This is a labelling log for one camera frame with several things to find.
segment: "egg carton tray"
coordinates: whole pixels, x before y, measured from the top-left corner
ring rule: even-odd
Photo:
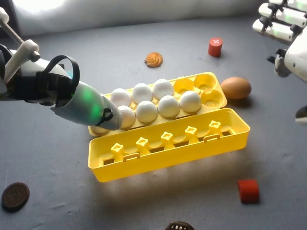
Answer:
[[[201,108],[194,113],[188,113],[183,111],[182,109],[179,111],[179,113],[172,118],[166,118],[158,114],[158,117],[151,123],[142,123],[139,120],[135,120],[134,124],[128,128],[121,128],[119,130],[115,131],[108,131],[105,133],[97,133],[94,132],[90,127],[89,133],[94,136],[105,136],[105,135],[111,135],[115,133],[120,133],[122,131],[127,131],[135,128],[140,128],[143,126],[148,125],[157,125],[159,123],[164,123],[170,120],[178,119],[181,117],[186,117],[189,115],[196,115],[196,114],[203,114],[208,111],[212,111],[215,109],[222,108],[226,106],[227,99],[222,91],[222,88],[216,78],[216,75],[211,72],[205,72],[205,73],[199,73],[191,76],[186,77],[179,77],[177,79],[169,80],[169,82],[174,87],[174,97],[180,101],[181,95],[186,91],[194,91],[196,92],[200,98],[201,98]],[[148,85],[151,90],[154,89],[154,84]],[[127,92],[132,95],[133,89],[128,89]],[[111,97],[111,93],[104,94],[104,96],[108,99]],[[153,96],[153,99],[151,100],[152,103],[154,103],[156,106],[158,106],[159,100]],[[136,110],[137,104],[135,102],[131,102],[129,106],[134,112]]]
[[[93,139],[88,167],[100,182],[242,149],[249,126],[232,109]]]

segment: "tabletop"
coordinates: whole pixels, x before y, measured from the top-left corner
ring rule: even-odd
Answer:
[[[26,102],[0,103],[0,188],[24,182],[30,198],[16,213],[0,209],[2,230],[163,230],[185,221],[196,230],[306,229],[307,129],[295,112],[307,84],[280,78],[266,61],[285,45],[252,30],[254,17],[188,20],[31,37],[43,59],[77,60],[81,81],[101,93],[137,83],[213,72],[219,82],[248,79],[245,103],[228,101],[251,127],[239,151],[99,183],[87,167],[88,129]],[[211,37],[222,55],[208,55]],[[144,64],[163,55],[161,67]],[[256,179],[260,203],[240,203],[237,181]]]

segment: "red cylinder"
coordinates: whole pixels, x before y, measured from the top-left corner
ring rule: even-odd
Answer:
[[[259,188],[256,180],[238,181],[238,188],[243,204],[259,203]]]
[[[213,37],[209,41],[208,53],[213,57],[219,57],[222,51],[223,40],[219,37]]]

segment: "robotic hand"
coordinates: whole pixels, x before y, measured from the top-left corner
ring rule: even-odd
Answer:
[[[0,8],[0,27],[19,45],[17,51],[0,44],[0,101],[23,100],[52,106],[51,110],[72,122],[117,130],[122,115],[117,107],[93,87],[79,81],[77,62],[65,55],[50,62],[40,58],[39,46],[32,40],[23,41],[7,25],[9,16]],[[73,76],[69,77],[64,65],[68,59]]]
[[[275,72],[286,77],[294,73],[307,82],[307,0],[269,0],[259,8],[262,17],[253,29],[262,35],[289,44],[288,49],[277,49],[276,57],[267,58],[275,64]],[[307,106],[295,115],[297,122],[307,122]]]

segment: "white backdrop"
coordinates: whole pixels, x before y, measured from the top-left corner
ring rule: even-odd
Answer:
[[[263,0],[12,0],[22,35],[256,13],[260,2]]]

